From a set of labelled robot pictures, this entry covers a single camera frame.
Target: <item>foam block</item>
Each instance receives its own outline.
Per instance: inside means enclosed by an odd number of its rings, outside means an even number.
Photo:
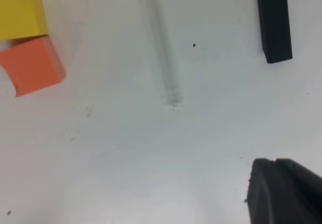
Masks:
[[[48,36],[0,52],[0,65],[16,88],[16,96],[61,82],[65,71]]]
[[[0,0],[0,40],[47,35],[42,0]]]

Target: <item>dust particle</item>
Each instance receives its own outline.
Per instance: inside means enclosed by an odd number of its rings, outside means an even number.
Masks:
[[[77,139],[77,137],[72,137],[72,138],[70,139],[70,142],[74,142],[76,139]]]

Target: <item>black bar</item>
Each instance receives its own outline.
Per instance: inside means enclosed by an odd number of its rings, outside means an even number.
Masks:
[[[267,63],[291,59],[293,56],[287,0],[258,0],[258,8]]]

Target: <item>black object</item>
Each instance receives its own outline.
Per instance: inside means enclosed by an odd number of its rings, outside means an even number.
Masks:
[[[252,224],[322,223],[322,179],[293,160],[255,160],[247,201]]]
[[[267,63],[291,59],[287,0],[258,0],[263,50]]]

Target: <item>orange block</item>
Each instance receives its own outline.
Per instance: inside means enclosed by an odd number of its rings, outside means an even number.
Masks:
[[[61,82],[66,74],[48,36],[0,52],[0,65],[16,88],[16,97]]]

